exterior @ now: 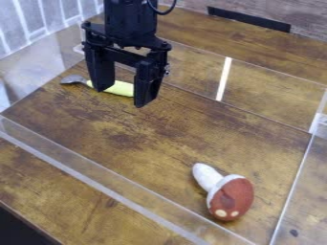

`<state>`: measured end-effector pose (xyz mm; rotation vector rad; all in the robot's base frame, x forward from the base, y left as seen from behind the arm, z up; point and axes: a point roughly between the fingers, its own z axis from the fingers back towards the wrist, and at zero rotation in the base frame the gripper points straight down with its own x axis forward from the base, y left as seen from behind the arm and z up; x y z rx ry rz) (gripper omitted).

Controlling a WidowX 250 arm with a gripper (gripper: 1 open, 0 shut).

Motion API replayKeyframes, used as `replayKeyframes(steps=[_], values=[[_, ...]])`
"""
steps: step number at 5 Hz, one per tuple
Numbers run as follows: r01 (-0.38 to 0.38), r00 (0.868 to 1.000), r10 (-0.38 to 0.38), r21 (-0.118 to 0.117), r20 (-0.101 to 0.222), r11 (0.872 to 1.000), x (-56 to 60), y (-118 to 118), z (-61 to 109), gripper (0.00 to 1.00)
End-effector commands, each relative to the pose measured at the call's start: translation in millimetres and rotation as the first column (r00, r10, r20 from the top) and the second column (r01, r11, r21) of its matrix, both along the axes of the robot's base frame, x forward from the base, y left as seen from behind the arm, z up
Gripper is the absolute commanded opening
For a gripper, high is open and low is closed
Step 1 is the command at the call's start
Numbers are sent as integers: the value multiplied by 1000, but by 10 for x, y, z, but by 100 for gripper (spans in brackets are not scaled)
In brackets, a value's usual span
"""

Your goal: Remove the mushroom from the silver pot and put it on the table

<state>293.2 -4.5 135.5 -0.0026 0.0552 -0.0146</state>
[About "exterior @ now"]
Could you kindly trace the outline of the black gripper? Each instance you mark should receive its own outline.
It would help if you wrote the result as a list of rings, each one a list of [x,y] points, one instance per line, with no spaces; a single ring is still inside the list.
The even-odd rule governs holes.
[[[104,24],[84,22],[81,42],[93,88],[104,91],[114,83],[114,63],[136,67],[133,77],[133,105],[146,105],[158,95],[166,73],[166,54],[172,47],[152,33],[118,38],[104,32]]]

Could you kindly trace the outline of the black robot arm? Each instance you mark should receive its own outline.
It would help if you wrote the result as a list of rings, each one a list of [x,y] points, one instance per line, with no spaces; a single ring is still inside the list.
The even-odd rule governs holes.
[[[157,0],[104,0],[104,23],[85,21],[81,42],[88,73],[101,92],[114,84],[114,64],[134,67],[133,106],[158,95],[172,47],[156,37]]]

